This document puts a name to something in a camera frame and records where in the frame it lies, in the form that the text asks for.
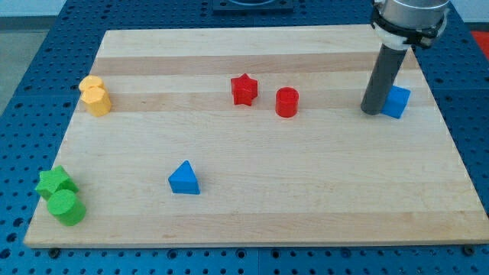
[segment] blue triangle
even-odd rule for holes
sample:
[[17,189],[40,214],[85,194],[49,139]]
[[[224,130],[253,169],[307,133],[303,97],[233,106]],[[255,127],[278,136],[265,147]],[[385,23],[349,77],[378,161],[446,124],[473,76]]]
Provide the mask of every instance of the blue triangle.
[[173,193],[200,194],[199,183],[190,162],[185,160],[168,178]]

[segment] wooden table surface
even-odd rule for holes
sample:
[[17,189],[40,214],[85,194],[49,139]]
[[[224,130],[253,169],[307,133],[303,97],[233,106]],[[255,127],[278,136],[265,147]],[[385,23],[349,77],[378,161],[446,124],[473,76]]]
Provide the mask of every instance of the wooden table surface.
[[[380,40],[367,25],[108,31],[92,68],[112,111],[78,106],[55,165],[85,219],[63,227],[41,199],[33,248],[469,244],[489,222],[411,51],[400,120],[360,102]],[[251,107],[230,79],[259,81]],[[275,92],[300,93],[293,118]],[[167,177],[189,160],[198,196]]]

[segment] toy block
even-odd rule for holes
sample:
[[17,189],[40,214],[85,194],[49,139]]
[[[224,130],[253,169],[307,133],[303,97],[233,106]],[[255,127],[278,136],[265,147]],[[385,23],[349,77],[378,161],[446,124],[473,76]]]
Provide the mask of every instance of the toy block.
[[251,106],[253,99],[258,96],[258,81],[245,73],[240,77],[231,79],[231,92],[235,105]]
[[96,117],[108,114],[112,107],[107,91],[99,87],[87,89],[81,99],[85,102],[87,112]]
[[107,90],[105,88],[103,80],[98,76],[88,75],[84,79],[82,79],[82,81],[78,85],[78,89],[80,90],[80,92],[85,92],[92,87],[99,87],[104,89],[105,91]]
[[199,195],[199,183],[190,162],[185,160],[168,178],[173,193]]
[[283,87],[277,91],[275,112],[283,118],[291,118],[297,113],[299,107],[299,93],[290,87]]
[[86,207],[71,190],[60,190],[47,201],[47,211],[63,225],[73,226],[81,222]]
[[399,119],[410,100],[410,94],[408,89],[392,86],[381,113]]
[[55,192],[60,190],[66,189],[74,193],[78,192],[78,187],[76,187],[76,184],[62,166],[55,167],[50,171],[41,171],[39,178],[39,183],[35,190],[45,200],[49,200]]

